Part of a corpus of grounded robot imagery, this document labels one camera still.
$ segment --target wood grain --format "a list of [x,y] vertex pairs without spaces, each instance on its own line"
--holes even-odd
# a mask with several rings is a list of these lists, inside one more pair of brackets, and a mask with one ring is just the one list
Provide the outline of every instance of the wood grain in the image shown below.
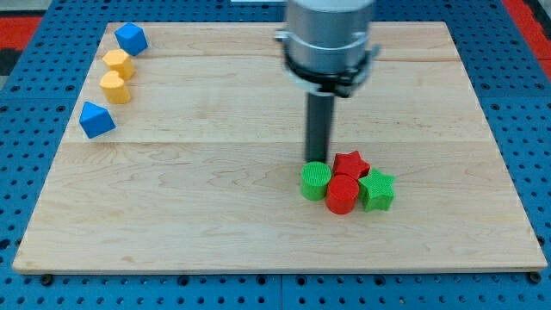
[[[331,153],[397,176],[389,212],[300,196],[304,94],[281,24],[141,24],[133,100],[90,67],[14,268],[29,274],[425,273],[547,266],[443,23],[374,23],[372,77],[336,105]],[[117,129],[93,140],[84,101]]]

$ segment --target plastic block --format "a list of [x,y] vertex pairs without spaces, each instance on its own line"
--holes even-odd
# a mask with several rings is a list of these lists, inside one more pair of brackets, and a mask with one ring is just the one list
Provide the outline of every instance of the plastic block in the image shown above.
[[100,87],[110,103],[127,103],[131,99],[130,92],[117,71],[105,73],[100,80]]
[[84,103],[78,122],[89,139],[95,138],[116,127],[109,112],[105,108],[98,107],[91,102]]
[[325,205],[334,214],[347,214],[354,209],[360,192],[357,180],[347,175],[334,176],[327,186]]
[[103,56],[103,62],[110,71],[119,72],[119,77],[128,80],[135,73],[130,55],[122,49],[109,51]]
[[387,211],[393,203],[393,183],[395,177],[380,173],[377,169],[371,168],[369,174],[362,177],[360,184],[360,201],[365,212],[380,209]]
[[132,56],[137,56],[147,48],[144,29],[129,22],[115,30],[119,46]]
[[307,200],[318,201],[325,197],[327,184],[331,180],[331,169],[321,162],[305,164],[301,172],[300,192]]
[[355,180],[367,176],[370,165],[360,156],[359,151],[353,151],[350,154],[335,155],[333,164],[333,174],[347,175]]

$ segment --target yellow cylinder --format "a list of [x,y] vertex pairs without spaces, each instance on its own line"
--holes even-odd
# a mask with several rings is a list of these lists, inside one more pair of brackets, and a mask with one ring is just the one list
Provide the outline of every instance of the yellow cylinder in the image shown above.
[[119,72],[123,80],[128,80],[135,73],[130,55],[122,49],[109,51],[103,56],[103,62],[110,69]]
[[105,73],[100,81],[100,87],[102,87],[103,94],[110,103],[127,103],[130,101],[130,92],[117,71]]

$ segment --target blue block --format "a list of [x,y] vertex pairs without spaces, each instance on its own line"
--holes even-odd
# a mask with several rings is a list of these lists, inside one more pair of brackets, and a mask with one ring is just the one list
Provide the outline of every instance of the blue block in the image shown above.
[[84,103],[78,122],[89,139],[115,128],[115,123],[109,112],[91,102]]
[[115,31],[119,46],[132,56],[136,56],[147,48],[144,29],[128,22]]

